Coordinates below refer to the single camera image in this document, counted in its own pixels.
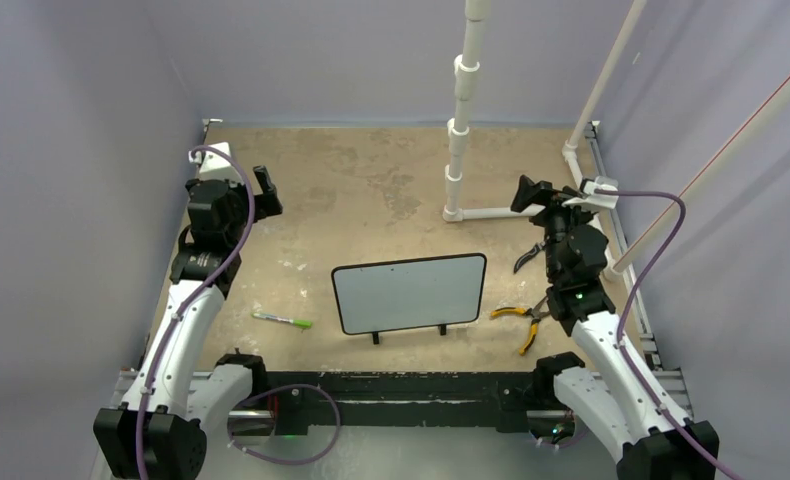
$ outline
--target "whiteboard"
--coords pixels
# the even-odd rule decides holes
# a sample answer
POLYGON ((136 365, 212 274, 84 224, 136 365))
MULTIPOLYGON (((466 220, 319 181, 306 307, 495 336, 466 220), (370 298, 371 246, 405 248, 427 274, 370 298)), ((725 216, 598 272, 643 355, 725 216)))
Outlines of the whiteboard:
POLYGON ((333 269, 348 335, 468 323, 477 319, 486 273, 482 253, 350 265, 333 269))

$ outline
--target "gray wall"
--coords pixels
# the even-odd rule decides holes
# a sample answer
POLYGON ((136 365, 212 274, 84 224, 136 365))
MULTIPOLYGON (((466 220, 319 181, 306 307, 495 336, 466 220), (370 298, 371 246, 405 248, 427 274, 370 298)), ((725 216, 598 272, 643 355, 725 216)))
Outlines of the gray wall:
POLYGON ((0 1, 0 478, 86 478, 199 121, 140 2, 0 1))
MULTIPOLYGON (((603 106, 603 153, 622 187, 677 192, 790 72, 790 1, 646 15, 603 106)), ((790 479, 790 108, 703 190, 643 287, 654 332, 722 458, 790 479)), ((666 206, 619 204, 631 240, 666 206)))
MULTIPOLYGON (((488 20, 475 119, 569 124, 630 0, 503 0, 488 20)), ((443 122, 463 0, 153 0, 204 117, 264 124, 443 122)))

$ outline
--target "white pipe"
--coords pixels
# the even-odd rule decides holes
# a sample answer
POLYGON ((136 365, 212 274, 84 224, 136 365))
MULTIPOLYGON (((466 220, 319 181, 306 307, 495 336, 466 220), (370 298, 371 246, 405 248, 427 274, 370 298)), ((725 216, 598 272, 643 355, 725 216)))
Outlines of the white pipe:
MULTIPOLYGON (((790 74, 766 100, 760 104, 757 110, 743 122, 733 135, 722 145, 721 148, 707 162, 704 168, 696 174, 695 178, 684 187, 678 195, 684 201, 689 201, 692 195, 698 191, 705 180, 710 181, 716 173, 722 169, 729 160, 733 159, 739 150, 745 146, 756 134, 765 126, 769 120, 775 118, 783 108, 790 103, 790 74)), ((663 229, 674 224, 675 215, 678 208, 671 204, 648 229, 631 245, 628 250, 619 258, 613 266, 613 270, 621 272, 645 251, 648 245, 660 238, 663 229)))
POLYGON ((566 140, 566 145, 563 147, 564 153, 567 149, 574 151, 578 148, 578 141, 583 134, 583 128, 591 120, 592 112, 598 105, 598 100, 601 99, 601 94, 604 93, 604 87, 607 86, 607 81, 613 75, 613 70, 616 69, 616 64, 619 62, 619 58, 622 56, 622 52, 628 44, 628 39, 630 39, 634 27, 639 21, 639 16, 642 14, 642 9, 645 8, 647 2, 648 0, 634 0, 633 4, 631 4, 628 15, 625 17, 625 22, 622 23, 622 28, 619 30, 619 35, 616 37, 616 41, 613 42, 613 48, 610 49, 607 60, 604 62, 604 66, 601 67, 601 73, 598 74, 598 79, 595 81, 595 86, 592 87, 592 92, 590 92, 581 116, 578 118, 578 123, 575 124, 572 136, 566 140))
POLYGON ((442 218, 448 222, 463 220, 460 189, 463 181, 463 155, 466 151, 471 118, 471 99, 480 70, 480 51, 489 16, 489 0, 466 0, 466 34, 463 54, 454 59, 454 96, 457 104, 454 118, 448 121, 448 150, 451 160, 445 167, 445 192, 448 196, 442 218))
POLYGON ((514 217, 532 217, 541 212, 541 205, 531 205, 526 208, 522 213, 516 213, 510 210, 509 207, 501 208, 470 208, 462 210, 463 220, 480 220, 485 218, 514 218, 514 217))

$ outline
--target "wire cutter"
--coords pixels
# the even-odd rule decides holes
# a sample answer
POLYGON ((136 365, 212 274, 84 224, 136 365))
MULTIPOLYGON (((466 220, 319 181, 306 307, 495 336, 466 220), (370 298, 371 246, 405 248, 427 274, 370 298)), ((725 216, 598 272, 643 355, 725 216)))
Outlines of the wire cutter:
POLYGON ((548 312, 541 312, 542 306, 545 305, 545 301, 548 300, 548 297, 543 298, 536 304, 533 308, 522 308, 522 307, 501 307, 497 310, 493 310, 490 314, 490 318, 496 318, 501 315, 519 315, 522 317, 531 317, 530 321, 530 331, 528 332, 527 341, 525 344, 519 348, 519 355, 524 356, 530 347, 533 345, 533 341, 536 339, 536 331, 539 328, 539 322, 542 321, 543 318, 551 315, 548 312))

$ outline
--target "red wire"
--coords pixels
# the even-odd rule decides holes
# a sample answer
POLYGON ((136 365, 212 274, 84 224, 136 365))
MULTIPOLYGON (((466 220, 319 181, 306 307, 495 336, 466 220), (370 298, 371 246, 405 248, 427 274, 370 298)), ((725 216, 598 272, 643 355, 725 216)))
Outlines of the red wire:
MULTIPOLYGON (((773 98, 775 98, 775 95, 777 95, 777 94, 778 94, 778 92, 780 92, 780 91, 781 91, 781 89, 782 89, 782 88, 784 88, 784 86, 785 86, 785 85, 786 85, 786 84, 787 84, 789 81, 790 81, 790 74, 789 74, 789 76, 787 76, 787 78, 786 78, 786 79, 784 79, 784 81, 783 81, 783 82, 782 82, 780 85, 778 85, 778 88, 776 88, 776 89, 775 89, 775 91, 774 91, 774 92, 772 92, 772 94, 771 94, 771 95, 769 95, 769 97, 768 97, 768 98, 766 98, 766 101, 764 101, 764 102, 763 102, 763 103, 762 103, 762 104, 761 104, 759 107, 757 107, 757 110, 755 110, 755 111, 754 111, 754 113, 753 113, 753 114, 751 114, 751 116, 750 116, 750 117, 748 117, 748 120, 746 120, 746 121, 745 121, 745 123, 743 123, 743 124, 742 124, 742 126, 739 128, 739 130, 737 130, 736 132, 734 132, 734 134, 733 134, 733 135, 731 135, 731 138, 729 138, 729 139, 728 139, 728 141, 727 141, 727 142, 725 142, 725 144, 724 144, 724 145, 722 145, 722 148, 720 148, 720 149, 719 149, 719 151, 718 151, 718 152, 716 152, 716 154, 715 154, 715 155, 713 155, 713 158, 711 158, 711 159, 710 159, 710 161, 709 161, 709 162, 707 162, 707 165, 705 165, 705 166, 704 166, 704 168, 702 168, 702 169, 701 169, 701 171, 700 171, 700 172, 698 172, 698 173, 695 175, 695 177, 693 177, 693 179, 692 179, 692 180, 691 180, 691 181, 690 181, 690 182, 687 184, 687 186, 686 186, 686 187, 684 187, 684 189, 683 189, 683 190, 681 190, 681 193, 679 193, 679 194, 678 194, 678 197, 681 197, 681 198, 683 198, 683 196, 684 196, 684 193, 686 193, 686 191, 687 191, 687 190, 689 190, 689 188, 690 188, 690 187, 692 187, 692 185, 693 185, 693 184, 696 182, 696 180, 698 180, 698 179, 699 179, 699 178, 700 178, 700 177, 701 177, 701 176, 704 174, 704 172, 705 172, 705 171, 707 171, 707 169, 708 169, 708 168, 710 168, 710 165, 713 165, 713 162, 715 162, 715 161, 716 161, 716 159, 718 159, 718 158, 719 158, 719 156, 721 156, 721 155, 722 155, 722 152, 724 152, 724 151, 725 151, 725 149, 727 149, 727 148, 728 148, 728 145, 730 145, 731 143, 733 143, 733 141, 734 141, 734 140, 735 140, 735 139, 736 139, 736 138, 739 136, 739 134, 740 134, 740 133, 742 133, 742 131, 743 131, 743 130, 745 130, 745 128, 748 126, 748 124, 749 124, 749 123, 751 123, 751 121, 752 121, 752 120, 754 120, 754 117, 756 117, 756 116, 757 116, 757 115, 760 113, 760 111, 761 111, 761 110, 763 110, 763 108, 765 108, 765 107, 766 107, 766 105, 767 105, 767 104, 768 104, 770 101, 772 101, 772 99, 773 99, 773 98)), ((630 247, 629 247, 629 248, 628 248, 628 249, 625 251, 625 254, 624 254, 624 255, 622 255, 622 256, 619 258, 619 260, 617 260, 617 263, 618 263, 618 262, 621 262, 621 261, 622 261, 622 260, 623 260, 623 259, 624 259, 626 256, 628 256, 628 253, 630 253, 630 251, 631 251, 631 250, 633 250, 633 249, 634 249, 634 247, 636 247, 636 244, 637 244, 637 243, 639 243, 639 241, 640 241, 640 240, 642 240, 642 238, 643 238, 643 237, 645 237, 646 235, 648 235, 648 232, 649 232, 649 231, 651 231, 651 229, 652 229, 652 228, 654 228, 654 225, 656 225, 656 224, 657 224, 657 222, 659 222, 659 221, 660 221, 660 220, 661 220, 661 219, 662 219, 662 218, 663 218, 663 217, 666 215, 666 213, 668 213, 668 212, 669 212, 669 210, 670 210, 670 209, 671 209, 673 206, 674 206, 674 204, 670 204, 670 205, 669 205, 669 207, 667 207, 665 210, 663 210, 663 213, 661 213, 661 214, 660 214, 660 216, 659 216, 659 217, 657 217, 657 219, 656 219, 656 220, 654 220, 654 222, 652 222, 652 223, 651 223, 651 225, 649 225, 647 229, 645 229, 645 232, 643 232, 643 233, 642 233, 642 235, 640 235, 640 236, 639 236, 639 238, 637 238, 637 239, 636 239, 636 241, 635 241, 635 242, 634 242, 634 243, 633 243, 633 244, 632 244, 632 245, 631 245, 631 246, 630 246, 630 247)))

